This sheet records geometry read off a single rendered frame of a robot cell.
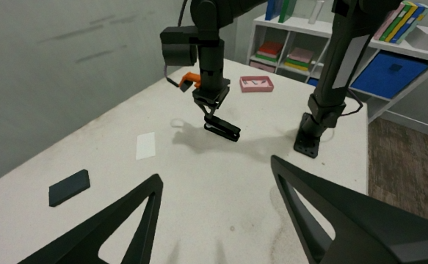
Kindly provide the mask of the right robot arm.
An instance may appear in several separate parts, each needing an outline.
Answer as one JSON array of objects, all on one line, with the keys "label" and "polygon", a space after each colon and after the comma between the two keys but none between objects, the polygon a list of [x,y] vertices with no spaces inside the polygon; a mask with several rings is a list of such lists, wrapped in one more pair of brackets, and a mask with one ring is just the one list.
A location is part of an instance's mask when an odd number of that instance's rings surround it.
[{"label": "right robot arm", "polygon": [[[192,0],[190,14],[195,26],[167,27],[159,35],[166,65],[194,66],[198,52],[201,69],[209,73],[220,70],[224,65],[225,45],[219,36],[220,29],[267,1]],[[312,114],[302,115],[295,151],[310,158],[318,156],[322,134],[336,127],[347,106],[344,102],[347,89],[372,37],[388,12],[397,10],[403,1],[334,0],[331,12],[335,16],[327,56],[319,82],[308,99]]]}]

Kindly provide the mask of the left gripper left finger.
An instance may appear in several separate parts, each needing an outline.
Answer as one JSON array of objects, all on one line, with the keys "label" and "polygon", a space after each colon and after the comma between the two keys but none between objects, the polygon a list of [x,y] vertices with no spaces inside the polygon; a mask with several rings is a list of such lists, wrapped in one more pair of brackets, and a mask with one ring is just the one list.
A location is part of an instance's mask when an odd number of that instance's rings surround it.
[{"label": "left gripper left finger", "polygon": [[123,197],[16,264],[109,264],[103,243],[148,197],[139,226],[120,264],[150,264],[164,183],[151,175]]}]

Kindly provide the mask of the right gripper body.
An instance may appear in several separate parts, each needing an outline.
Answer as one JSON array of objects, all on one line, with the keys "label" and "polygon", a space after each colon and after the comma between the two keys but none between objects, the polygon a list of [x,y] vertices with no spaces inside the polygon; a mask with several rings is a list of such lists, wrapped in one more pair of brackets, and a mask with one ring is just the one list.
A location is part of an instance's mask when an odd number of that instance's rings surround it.
[{"label": "right gripper body", "polygon": [[214,104],[214,101],[220,102],[225,94],[230,90],[227,85],[231,84],[231,80],[223,78],[223,67],[218,71],[202,70],[200,75],[188,72],[182,76],[179,87],[185,80],[196,82],[192,91],[192,97],[195,101],[203,104]]}]

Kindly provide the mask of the pink shallow tray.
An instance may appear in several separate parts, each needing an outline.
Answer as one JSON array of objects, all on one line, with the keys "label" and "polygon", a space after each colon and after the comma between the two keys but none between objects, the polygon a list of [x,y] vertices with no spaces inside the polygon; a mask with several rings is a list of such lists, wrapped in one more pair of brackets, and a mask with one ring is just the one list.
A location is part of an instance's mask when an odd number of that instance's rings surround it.
[{"label": "pink shallow tray", "polygon": [[[248,83],[247,85],[242,83],[244,80]],[[253,80],[256,81],[257,84],[254,84],[252,82]],[[266,80],[266,83],[261,83],[263,80]],[[271,92],[274,87],[274,84],[272,83],[272,80],[269,76],[240,76],[239,83],[242,88],[242,92]],[[244,86],[242,86],[242,84]]]}]

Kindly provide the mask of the white sheet of paper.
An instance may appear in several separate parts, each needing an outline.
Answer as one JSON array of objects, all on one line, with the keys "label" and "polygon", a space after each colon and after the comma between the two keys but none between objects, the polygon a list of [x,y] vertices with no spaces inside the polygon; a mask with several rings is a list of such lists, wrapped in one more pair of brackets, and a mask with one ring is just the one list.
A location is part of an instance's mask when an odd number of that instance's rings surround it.
[{"label": "white sheet of paper", "polygon": [[156,155],[155,132],[137,136],[136,161]]}]

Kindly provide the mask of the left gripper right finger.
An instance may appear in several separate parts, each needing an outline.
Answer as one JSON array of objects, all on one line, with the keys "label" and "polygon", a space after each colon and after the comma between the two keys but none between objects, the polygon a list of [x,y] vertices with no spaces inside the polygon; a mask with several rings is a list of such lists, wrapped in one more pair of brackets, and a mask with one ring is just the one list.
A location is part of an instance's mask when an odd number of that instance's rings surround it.
[{"label": "left gripper right finger", "polygon": [[[271,170],[309,264],[428,264],[428,219],[271,155]],[[332,225],[326,233],[294,188]]]}]

